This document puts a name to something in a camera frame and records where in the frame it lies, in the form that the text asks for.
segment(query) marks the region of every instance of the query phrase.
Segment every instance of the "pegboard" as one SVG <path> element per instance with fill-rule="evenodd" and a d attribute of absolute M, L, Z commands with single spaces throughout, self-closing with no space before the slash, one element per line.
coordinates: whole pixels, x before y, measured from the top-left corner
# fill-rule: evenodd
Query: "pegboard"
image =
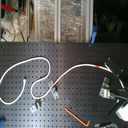
<path fill-rule="evenodd" d="M 125 69 L 128 75 L 127 44 L 55 44 L 55 43 L 1 43 L 0 45 L 0 76 L 11 65 L 32 58 L 43 56 L 49 59 L 52 70 L 49 77 L 36 84 L 34 94 L 43 95 L 48 90 L 48 82 L 57 78 L 70 67 L 81 63 L 92 63 L 104 66 L 110 57 Z M 103 99 L 98 94 L 104 77 L 111 80 L 113 88 L 120 84 L 117 78 L 101 69 L 81 67 L 74 69 L 58 83 L 59 99 L 54 100 L 51 93 L 45 97 L 45 105 L 31 113 L 30 107 L 35 99 L 30 94 L 32 83 L 43 77 L 48 71 L 45 61 L 28 62 L 11 70 L 0 85 L 0 96 L 5 101 L 14 100 L 22 89 L 23 78 L 27 78 L 25 91 L 13 105 L 0 103 L 0 116 L 6 118 L 1 128 L 84 128 L 74 117 L 69 115 L 67 107 L 85 123 L 90 120 L 89 128 L 95 124 L 109 122 L 107 114 L 116 102 Z M 119 128 L 125 123 L 113 117 Z"/>

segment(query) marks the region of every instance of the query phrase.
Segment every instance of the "cable clip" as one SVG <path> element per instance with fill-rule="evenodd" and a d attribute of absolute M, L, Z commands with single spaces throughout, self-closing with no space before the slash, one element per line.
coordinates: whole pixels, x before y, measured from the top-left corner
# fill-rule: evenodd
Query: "cable clip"
<path fill-rule="evenodd" d="M 36 103 L 30 108 L 31 112 L 34 113 L 36 112 L 38 109 L 40 109 L 42 107 L 42 105 L 45 104 L 44 99 L 40 99 L 38 101 L 36 101 Z"/>
<path fill-rule="evenodd" d="M 51 80 L 51 81 L 48 83 L 48 85 L 49 85 L 49 87 L 52 87 L 53 81 Z M 53 88 L 51 89 L 51 93 L 52 93 L 52 95 L 53 95 L 53 97 L 54 97 L 55 100 L 57 100 L 57 99 L 59 98 L 59 94 L 58 94 L 58 92 L 57 92 L 57 87 L 53 87 Z"/>

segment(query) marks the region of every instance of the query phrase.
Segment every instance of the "white cable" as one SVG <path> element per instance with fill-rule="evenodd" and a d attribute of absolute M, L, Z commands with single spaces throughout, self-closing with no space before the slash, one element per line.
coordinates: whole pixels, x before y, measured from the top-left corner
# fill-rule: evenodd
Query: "white cable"
<path fill-rule="evenodd" d="M 23 88 L 22 88 L 22 91 L 21 91 L 21 93 L 19 94 L 19 96 L 18 96 L 14 101 L 12 101 L 12 102 L 10 102 L 10 103 L 7 103 L 7 102 L 3 101 L 3 100 L 1 99 L 1 97 L 0 97 L 0 101 L 1 101 L 3 104 L 5 104 L 5 105 L 12 105 L 12 104 L 14 104 L 14 103 L 21 97 L 21 95 L 23 94 L 24 88 L 25 88 L 25 84 L 26 84 L 26 79 L 23 79 Z"/>
<path fill-rule="evenodd" d="M 40 81 L 46 79 L 46 78 L 49 76 L 50 71 L 51 71 L 50 62 L 49 62 L 48 59 L 46 59 L 46 58 L 44 58 L 44 57 L 35 57 L 35 58 L 31 58 L 31 59 L 28 59 L 28 60 L 25 60 L 25 61 L 16 63 L 16 64 L 14 64 L 13 66 L 11 66 L 10 68 L 8 68 L 8 69 L 4 72 L 4 74 L 2 75 L 2 77 L 1 77 L 1 79 L 0 79 L 0 84 L 2 83 L 2 80 L 3 80 L 3 78 L 5 77 L 5 75 L 6 75 L 11 69 L 13 69 L 14 67 L 16 67 L 16 66 L 18 66 L 18 65 L 21 65 L 21 64 L 27 63 L 27 62 L 29 62 L 29 61 L 33 61 L 33 60 L 45 60 L 45 61 L 48 63 L 48 66 L 49 66 L 49 70 L 48 70 L 47 75 L 46 75 L 45 77 L 39 79 L 39 80 L 36 80 L 36 81 L 33 83 L 33 86 L 34 86 L 37 82 L 40 82 Z M 25 88 L 25 84 L 26 84 L 26 79 L 23 79 L 23 88 L 22 88 L 22 91 L 21 91 L 21 93 L 19 94 L 19 96 L 18 96 L 14 101 L 8 103 L 8 102 L 3 101 L 3 100 L 1 99 L 1 97 L 0 97 L 0 101 L 1 101 L 3 104 L 5 104 L 5 105 L 14 104 L 14 103 L 21 97 L 21 95 L 23 94 L 24 88 Z"/>
<path fill-rule="evenodd" d="M 97 65 L 94 65 L 94 64 L 79 64 L 79 65 L 75 65 L 75 66 L 71 67 L 70 69 L 68 69 L 66 72 L 64 72 L 64 73 L 56 80 L 56 82 L 52 85 L 52 87 L 50 87 L 50 89 L 49 89 L 43 96 L 38 96 L 38 97 L 37 97 L 37 96 L 34 96 L 34 95 L 33 95 L 33 92 L 32 92 L 33 87 L 34 87 L 34 85 L 35 85 L 36 83 L 38 83 L 38 82 L 40 82 L 40 81 L 46 79 L 46 78 L 49 76 L 50 71 L 51 71 L 51 65 L 50 65 L 50 62 L 49 62 L 48 59 L 46 59 L 46 58 L 44 58 L 44 57 L 35 57 L 35 58 L 31 58 L 31 59 L 28 59 L 28 60 L 19 62 L 19 63 L 17 63 L 17 64 L 14 64 L 14 65 L 11 66 L 9 69 L 7 69 L 7 70 L 4 72 L 4 74 L 2 75 L 1 79 L 0 79 L 0 84 L 2 83 L 2 80 L 3 80 L 3 78 L 5 77 L 5 75 L 7 74 L 7 72 L 10 71 L 11 69 L 13 69 L 14 67 L 16 67 L 16 66 L 18 66 L 18 65 L 21 65 L 21 64 L 24 64 L 24 63 L 27 63 L 27 62 L 32 61 L 32 60 L 39 60 L 39 59 L 45 60 L 45 61 L 48 63 L 49 70 L 48 70 L 48 73 L 47 73 L 47 75 L 46 75 L 45 77 L 36 80 L 36 81 L 32 84 L 32 86 L 31 86 L 31 95 L 32 95 L 32 97 L 35 98 L 35 99 L 41 99 L 41 98 L 46 97 L 46 96 L 49 94 L 49 92 L 51 91 L 51 89 L 57 84 L 57 82 L 58 82 L 63 76 L 65 76 L 68 72 L 70 72 L 71 70 L 73 70 L 73 69 L 75 69 L 75 68 L 78 68 L 78 67 L 94 67 L 94 68 L 100 68 L 100 69 L 102 69 L 102 70 L 105 70 L 105 71 L 108 71 L 108 72 L 112 73 L 112 71 L 111 71 L 109 68 L 105 68 L 105 67 L 102 67 L 102 66 L 97 66 Z M 3 104 L 5 104 L 5 105 L 11 105 L 11 104 L 15 103 L 15 102 L 21 97 L 21 95 L 22 95 L 22 93 L 23 93 L 23 91 L 24 91 L 24 88 L 25 88 L 25 83 L 26 83 L 26 80 L 25 80 L 24 83 L 23 83 L 23 88 L 22 88 L 22 91 L 21 91 L 20 95 L 19 95 L 14 101 L 12 101 L 12 102 L 10 102 L 10 103 L 7 103 L 7 102 L 3 101 L 3 100 L 1 99 L 1 97 L 0 97 L 0 101 L 1 101 Z"/>
<path fill-rule="evenodd" d="M 86 67 L 100 68 L 100 69 L 103 69 L 103 70 L 106 70 L 106 71 L 112 73 L 109 69 L 107 69 L 107 68 L 105 68 L 105 67 L 102 67 L 102 66 L 97 66 L 97 65 L 94 65 L 94 64 L 79 64 L 79 65 L 75 65 L 75 66 L 71 67 L 70 69 L 68 69 L 66 72 L 64 72 L 64 73 L 56 80 L 56 82 L 49 88 L 49 90 L 48 90 L 43 96 L 36 97 L 36 96 L 33 95 L 33 93 L 32 93 L 32 88 L 33 88 L 33 86 L 34 86 L 34 84 L 33 84 L 32 87 L 31 87 L 31 95 L 32 95 L 32 97 L 35 98 L 35 99 L 41 99 L 41 98 L 46 97 L 46 96 L 48 95 L 48 93 L 51 91 L 51 89 L 57 84 L 57 82 L 58 82 L 64 75 L 66 75 L 68 72 L 70 72 L 71 70 L 73 70 L 73 69 L 75 69 L 75 68 L 78 68 L 78 67 L 85 67 L 85 66 L 86 66 Z"/>

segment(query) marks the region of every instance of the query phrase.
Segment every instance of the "wire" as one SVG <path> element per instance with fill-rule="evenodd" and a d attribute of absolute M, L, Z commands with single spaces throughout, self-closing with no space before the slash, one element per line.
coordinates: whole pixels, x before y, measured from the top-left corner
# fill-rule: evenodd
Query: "wire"
<path fill-rule="evenodd" d="M 5 77 L 5 75 L 6 75 L 11 69 L 13 69 L 14 67 L 16 67 L 16 66 L 18 66 L 18 65 L 21 65 L 21 64 L 30 62 L 30 61 L 32 61 L 32 60 L 45 60 L 45 61 L 48 63 L 48 66 L 49 66 L 49 70 L 48 70 L 47 75 L 46 75 L 45 77 L 39 79 L 39 80 L 36 80 L 36 81 L 34 82 L 33 86 L 34 86 L 36 83 L 38 83 L 38 82 L 40 82 L 40 81 L 46 79 L 46 78 L 49 76 L 50 71 L 51 71 L 50 62 L 49 62 L 48 59 L 46 59 L 46 58 L 44 58 L 44 57 L 35 57 L 35 58 L 31 58 L 31 59 L 28 59 L 28 60 L 25 60 L 25 61 L 21 61 L 21 62 L 19 62 L 19 63 L 16 63 L 16 64 L 12 65 L 10 68 L 8 68 L 8 69 L 4 72 L 4 74 L 2 75 L 2 77 L 0 78 L 0 84 L 2 83 L 2 80 L 3 80 L 3 78 Z M 26 83 L 26 81 L 25 81 L 25 79 L 24 79 L 24 80 L 23 80 L 23 88 L 22 88 L 22 91 L 21 91 L 20 95 L 19 95 L 14 101 L 8 103 L 8 102 L 3 101 L 3 100 L 1 99 L 1 97 L 0 97 L 0 101 L 1 101 L 3 104 L 5 104 L 5 105 L 12 105 L 12 104 L 14 104 L 14 103 L 21 97 L 21 95 L 23 94 L 23 91 L 24 91 L 24 88 L 25 88 L 25 83 Z"/>
<path fill-rule="evenodd" d="M 126 97 L 123 97 L 123 96 L 119 96 L 119 95 L 115 95 L 116 98 L 121 98 L 121 99 L 124 99 L 124 100 L 128 100 Z"/>
<path fill-rule="evenodd" d="M 1 37 L 1 39 L 3 39 L 5 42 L 8 42 L 6 39 L 4 39 L 3 37 Z"/>
<path fill-rule="evenodd" d="M 23 79 L 23 88 L 22 88 L 22 90 L 21 90 L 21 93 L 19 94 L 19 96 L 18 96 L 14 101 L 12 101 L 12 102 L 10 102 L 10 103 L 7 103 L 7 102 L 3 101 L 3 100 L 1 99 L 1 97 L 0 97 L 0 101 L 1 101 L 3 104 L 5 104 L 5 105 L 12 105 L 12 104 L 14 104 L 14 103 L 21 97 L 21 95 L 23 94 L 24 88 L 25 88 L 25 84 L 26 84 L 26 79 Z"/>
<path fill-rule="evenodd" d="M 22 36 L 22 39 L 23 39 L 23 41 L 25 42 L 25 39 L 24 39 L 24 36 L 23 36 L 23 33 L 22 33 L 22 31 L 21 31 L 21 36 Z"/>
<path fill-rule="evenodd" d="M 12 42 L 14 42 L 14 41 L 15 41 L 15 39 L 16 39 L 16 36 L 14 36 L 14 38 L 13 38 L 13 41 L 12 41 Z"/>
<path fill-rule="evenodd" d="M 30 58 L 30 59 L 21 61 L 21 62 L 19 62 L 19 63 L 16 63 L 16 64 L 12 65 L 10 68 L 8 68 L 8 69 L 4 72 L 4 74 L 2 75 L 2 77 L 0 78 L 0 84 L 2 83 L 2 80 L 3 80 L 3 78 L 5 77 L 5 75 L 6 75 L 11 69 L 13 69 L 14 67 L 16 67 L 16 66 L 18 66 L 18 65 L 21 65 L 21 64 L 24 64 L 24 63 L 27 63 L 27 62 L 30 62 L 30 61 L 33 61 L 33 60 L 39 60 L 39 59 L 40 59 L 40 60 L 45 60 L 45 61 L 48 63 L 49 69 L 48 69 L 48 73 L 47 73 L 43 78 L 40 78 L 40 79 L 36 80 L 36 81 L 32 84 L 30 92 L 31 92 L 31 95 L 32 95 L 32 97 L 33 97 L 34 99 L 42 99 L 42 98 L 46 97 L 46 96 L 49 94 L 49 92 L 51 91 L 51 89 L 58 83 L 58 81 L 59 81 L 63 76 L 65 76 L 68 72 L 70 72 L 71 70 L 73 70 L 73 69 L 75 69 L 75 68 L 78 68 L 78 67 L 93 67 L 93 68 L 99 68 L 99 69 L 102 69 L 102 70 L 105 70 L 105 71 L 107 71 L 107 72 L 112 73 L 112 71 L 111 71 L 110 69 L 105 68 L 105 67 L 102 67 L 102 66 L 94 65 L 94 64 L 79 64 L 79 65 L 75 65 L 75 66 L 69 68 L 66 72 L 64 72 L 64 73 L 56 80 L 56 82 L 52 85 L 52 87 L 50 87 L 49 90 L 48 90 L 43 96 L 38 96 L 38 97 L 37 97 L 37 96 L 34 96 L 34 95 L 33 95 L 33 87 L 35 86 L 35 84 L 37 84 L 38 82 L 40 82 L 40 81 L 46 79 L 46 78 L 50 75 L 50 72 L 51 72 L 51 65 L 50 65 L 49 60 L 48 60 L 47 58 L 45 58 L 45 57 L 34 57 L 34 58 Z M 25 83 L 23 84 L 23 89 L 22 89 L 20 95 L 19 95 L 14 101 L 12 101 L 12 102 L 10 102 L 10 103 L 7 103 L 7 102 L 3 101 L 1 98 L 0 98 L 0 101 L 1 101 L 3 104 L 5 104 L 5 105 L 11 105 L 11 104 L 15 103 L 15 102 L 20 98 L 20 96 L 22 95 L 22 93 L 23 93 L 23 91 L 24 91 L 24 88 L 25 88 Z"/>
<path fill-rule="evenodd" d="M 78 67 L 85 67 L 85 66 L 86 66 L 86 67 L 100 68 L 100 69 L 103 69 L 103 70 L 106 70 L 106 71 L 112 73 L 109 69 L 107 69 L 107 68 L 105 68 L 105 67 L 102 67 L 102 66 L 97 66 L 97 65 L 94 65 L 94 64 L 79 64 L 79 65 L 75 65 L 75 66 L 71 67 L 70 69 L 68 69 L 66 72 L 64 72 L 64 73 L 56 80 L 56 82 L 50 87 L 50 89 L 49 89 L 43 96 L 36 97 L 36 96 L 33 95 L 32 89 L 33 89 L 33 87 L 34 87 L 34 85 L 35 85 L 35 83 L 33 83 L 33 85 L 31 86 L 31 95 L 32 95 L 32 97 L 35 98 L 35 99 L 41 99 L 41 98 L 46 97 L 46 96 L 48 95 L 48 93 L 52 90 L 52 88 L 57 84 L 57 82 L 58 82 L 63 76 L 65 76 L 68 72 L 70 72 L 71 70 L 73 70 L 73 69 L 75 69 L 75 68 L 78 68 Z"/>

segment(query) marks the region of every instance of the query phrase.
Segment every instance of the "orange handle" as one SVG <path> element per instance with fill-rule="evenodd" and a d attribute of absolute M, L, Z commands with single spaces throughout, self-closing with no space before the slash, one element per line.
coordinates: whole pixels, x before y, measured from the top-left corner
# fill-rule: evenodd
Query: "orange handle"
<path fill-rule="evenodd" d="M 67 108 L 64 108 L 69 114 L 71 114 L 73 117 L 75 117 L 80 123 L 82 123 L 84 126 L 88 127 L 89 126 L 89 123 L 90 121 L 85 124 L 81 119 L 79 119 L 76 115 L 74 115 L 71 111 L 69 111 Z"/>
<path fill-rule="evenodd" d="M 14 11 L 14 8 L 9 7 L 9 6 L 7 6 L 7 5 L 4 5 L 4 4 L 1 5 L 1 8 L 4 9 L 4 10 L 7 10 L 7 11 L 11 11 L 11 12 Z"/>

